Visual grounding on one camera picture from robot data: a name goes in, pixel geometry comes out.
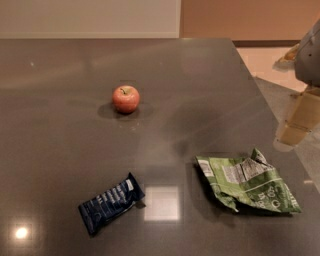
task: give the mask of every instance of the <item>white robotic arm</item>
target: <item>white robotic arm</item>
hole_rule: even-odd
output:
[[[280,151],[293,149],[320,123],[320,20],[300,41],[295,74],[308,87],[278,127],[274,146]]]

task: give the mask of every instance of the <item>gray table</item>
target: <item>gray table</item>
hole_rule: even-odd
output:
[[[319,194],[228,39],[0,41],[0,255],[317,255]],[[112,90],[137,87],[129,116]],[[303,213],[233,214],[194,156],[257,147]],[[131,171],[146,192],[94,238],[77,206]],[[29,235],[15,238],[18,227]]]

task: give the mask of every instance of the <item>crumpled plastic bag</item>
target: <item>crumpled plastic bag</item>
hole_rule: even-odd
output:
[[[249,158],[197,156],[215,197],[238,212],[237,203],[274,213],[301,212],[301,208],[275,167],[254,149]]]

